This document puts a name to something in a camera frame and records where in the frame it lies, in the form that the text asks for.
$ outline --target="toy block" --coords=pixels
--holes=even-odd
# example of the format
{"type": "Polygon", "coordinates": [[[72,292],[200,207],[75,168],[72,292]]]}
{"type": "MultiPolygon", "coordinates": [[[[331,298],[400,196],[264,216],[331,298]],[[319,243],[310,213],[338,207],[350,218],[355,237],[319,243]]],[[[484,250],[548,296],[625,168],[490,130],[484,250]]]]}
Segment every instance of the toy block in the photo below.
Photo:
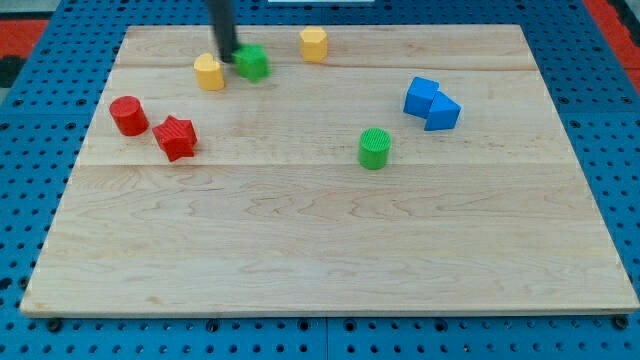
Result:
{"type": "Polygon", "coordinates": [[[440,84],[436,81],[414,77],[409,90],[407,90],[403,111],[426,119],[438,87],[440,84]]]}
{"type": "Polygon", "coordinates": [[[224,88],[222,66],[210,53],[205,53],[196,58],[193,63],[196,72],[198,86],[203,90],[220,90],[224,88]]]}
{"type": "Polygon", "coordinates": [[[255,83],[269,76],[269,59],[262,45],[242,44],[233,53],[238,75],[255,83]]]}
{"type": "Polygon", "coordinates": [[[370,128],[360,135],[358,162],[369,170],[382,169],[387,164],[387,157],[391,148],[391,135],[388,132],[370,128]]]}
{"type": "Polygon", "coordinates": [[[147,121],[140,100],[134,96],[122,96],[115,99],[109,106],[109,112],[122,135],[140,135],[149,127],[149,121],[147,121]]]}
{"type": "Polygon", "coordinates": [[[193,146],[198,138],[191,120],[180,120],[169,115],[164,123],[153,128],[153,135],[169,161],[194,156],[193,146]]]}
{"type": "Polygon", "coordinates": [[[320,62],[327,56],[327,33],[320,26],[307,26],[300,32],[300,55],[306,62],[320,62]]]}
{"type": "Polygon", "coordinates": [[[456,126],[462,107],[447,95],[438,91],[433,99],[425,131],[453,129],[456,126]]]}

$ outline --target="blue cube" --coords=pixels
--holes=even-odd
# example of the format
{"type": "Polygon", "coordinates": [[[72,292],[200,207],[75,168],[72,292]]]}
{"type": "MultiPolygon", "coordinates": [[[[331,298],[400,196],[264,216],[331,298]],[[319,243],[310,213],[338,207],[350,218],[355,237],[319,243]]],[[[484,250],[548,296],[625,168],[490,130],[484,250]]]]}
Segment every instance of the blue cube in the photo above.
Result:
{"type": "Polygon", "coordinates": [[[439,86],[440,84],[435,81],[414,77],[409,90],[407,90],[403,111],[426,119],[439,86]]]}
{"type": "Polygon", "coordinates": [[[447,95],[438,91],[431,104],[431,109],[429,109],[429,116],[427,116],[427,123],[424,126],[424,130],[453,129],[456,127],[460,110],[462,110],[460,105],[449,99],[447,95]]]}

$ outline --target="red cylinder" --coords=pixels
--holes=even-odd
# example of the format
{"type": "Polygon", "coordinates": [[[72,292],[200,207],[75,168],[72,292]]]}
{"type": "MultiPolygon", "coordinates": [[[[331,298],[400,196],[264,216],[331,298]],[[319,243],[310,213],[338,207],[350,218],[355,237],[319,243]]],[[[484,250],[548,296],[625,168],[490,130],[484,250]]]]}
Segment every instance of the red cylinder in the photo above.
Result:
{"type": "Polygon", "coordinates": [[[109,106],[109,112],[122,135],[140,135],[149,127],[149,121],[142,110],[140,100],[133,96],[115,99],[109,106]]]}

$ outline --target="wood grain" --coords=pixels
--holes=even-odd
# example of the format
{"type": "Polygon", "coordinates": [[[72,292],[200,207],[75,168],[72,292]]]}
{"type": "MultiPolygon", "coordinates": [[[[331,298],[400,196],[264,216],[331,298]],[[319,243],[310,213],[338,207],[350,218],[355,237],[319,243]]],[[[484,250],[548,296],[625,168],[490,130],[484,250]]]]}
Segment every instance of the wood grain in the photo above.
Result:
{"type": "Polygon", "coordinates": [[[639,307],[519,27],[241,27],[272,76],[195,86],[208,27],[132,27],[21,309],[49,317],[484,316],[639,307]],[[453,131],[402,113],[413,76],[464,107],[453,131]],[[168,164],[120,136],[112,99],[189,118],[168,164]],[[357,164],[367,127],[389,165],[357,164]]]}

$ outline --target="yellow block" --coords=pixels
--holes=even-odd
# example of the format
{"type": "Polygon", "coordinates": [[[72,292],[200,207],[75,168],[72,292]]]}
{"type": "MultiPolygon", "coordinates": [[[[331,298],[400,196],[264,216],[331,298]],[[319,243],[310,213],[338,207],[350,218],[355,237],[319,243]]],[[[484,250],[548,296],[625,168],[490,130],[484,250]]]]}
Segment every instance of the yellow block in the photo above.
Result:
{"type": "Polygon", "coordinates": [[[306,62],[320,62],[327,56],[327,33],[320,26],[307,26],[300,32],[300,55],[306,62]]]}
{"type": "Polygon", "coordinates": [[[224,88],[224,77],[222,76],[222,66],[210,53],[205,53],[196,58],[193,63],[196,72],[198,86],[204,90],[220,90],[224,88]]]}

